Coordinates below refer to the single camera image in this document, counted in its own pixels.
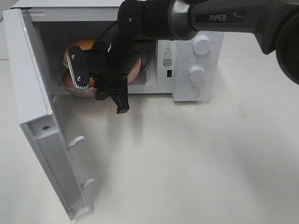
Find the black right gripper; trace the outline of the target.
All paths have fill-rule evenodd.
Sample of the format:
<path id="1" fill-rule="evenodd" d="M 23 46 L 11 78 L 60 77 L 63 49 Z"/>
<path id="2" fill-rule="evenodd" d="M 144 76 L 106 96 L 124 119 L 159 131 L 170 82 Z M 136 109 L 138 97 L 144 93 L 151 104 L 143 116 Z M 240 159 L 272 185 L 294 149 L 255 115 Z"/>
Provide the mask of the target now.
<path id="1" fill-rule="evenodd" d="M 142 40 L 123 41 L 116 37 L 111 44 L 95 41 L 85 54 L 90 79 L 98 85 L 96 100 L 110 97 L 117 114 L 129 110 L 128 75 L 142 55 Z"/>

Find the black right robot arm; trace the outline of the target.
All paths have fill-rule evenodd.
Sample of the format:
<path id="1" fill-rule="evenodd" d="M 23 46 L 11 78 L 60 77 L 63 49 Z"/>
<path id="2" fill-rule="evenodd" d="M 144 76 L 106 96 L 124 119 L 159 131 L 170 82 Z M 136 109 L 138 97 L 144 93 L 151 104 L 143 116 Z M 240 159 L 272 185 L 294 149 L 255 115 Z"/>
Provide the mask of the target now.
<path id="1" fill-rule="evenodd" d="M 299 81 L 299 3 L 296 0 L 126 0 L 118 9 L 118 32 L 92 77 L 95 98 L 111 97 L 118 113 L 128 105 L 128 74 L 157 40 L 192 39 L 199 31 L 253 33 L 264 54 Z"/>

